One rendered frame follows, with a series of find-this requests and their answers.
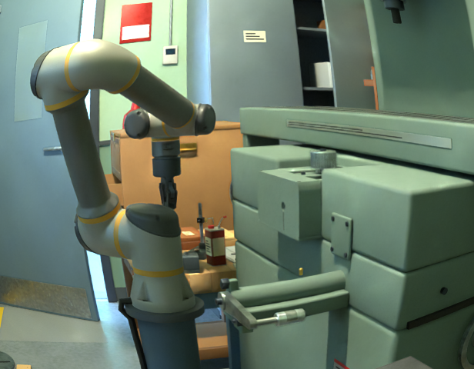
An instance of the floor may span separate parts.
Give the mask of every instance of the floor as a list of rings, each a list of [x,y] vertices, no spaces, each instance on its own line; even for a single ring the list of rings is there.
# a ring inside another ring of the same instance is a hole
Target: floor
[[[61,317],[19,307],[4,307],[0,351],[32,369],[139,369],[127,320],[116,303],[98,300],[100,322]],[[209,309],[199,321],[214,321]],[[202,361],[202,369],[224,369],[228,359]]]

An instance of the green wall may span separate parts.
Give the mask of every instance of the green wall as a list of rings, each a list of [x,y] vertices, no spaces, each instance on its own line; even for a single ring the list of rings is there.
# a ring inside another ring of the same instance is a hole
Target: green wall
[[[123,5],[138,4],[139,0],[106,0],[103,39],[119,44],[121,9]],[[179,64],[162,65],[163,47],[169,45],[170,0],[153,2],[152,40],[122,44],[135,53],[142,65],[175,90],[187,95],[187,0],[174,0],[172,44],[179,47]],[[131,102],[121,95],[100,91],[100,141],[110,139],[110,131],[122,129],[124,114]]]

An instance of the red sign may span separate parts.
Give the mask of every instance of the red sign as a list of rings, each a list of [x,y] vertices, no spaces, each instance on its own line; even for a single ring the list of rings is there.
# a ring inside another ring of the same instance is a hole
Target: red sign
[[[120,44],[152,39],[152,4],[122,6]]]
[[[348,368],[346,367],[346,365],[340,363],[339,361],[335,359],[335,367],[333,369],[348,369]]]

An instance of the metal rod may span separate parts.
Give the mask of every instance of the metal rod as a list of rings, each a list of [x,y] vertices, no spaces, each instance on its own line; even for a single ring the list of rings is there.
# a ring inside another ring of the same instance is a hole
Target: metal rod
[[[172,46],[172,20],[174,18],[174,0],[170,0],[169,46]]]

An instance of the door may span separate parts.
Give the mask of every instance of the door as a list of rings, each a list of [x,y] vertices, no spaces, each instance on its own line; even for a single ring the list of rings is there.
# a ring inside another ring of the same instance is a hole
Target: door
[[[41,53],[79,40],[82,0],[0,3],[0,303],[98,321],[75,192],[29,87]]]

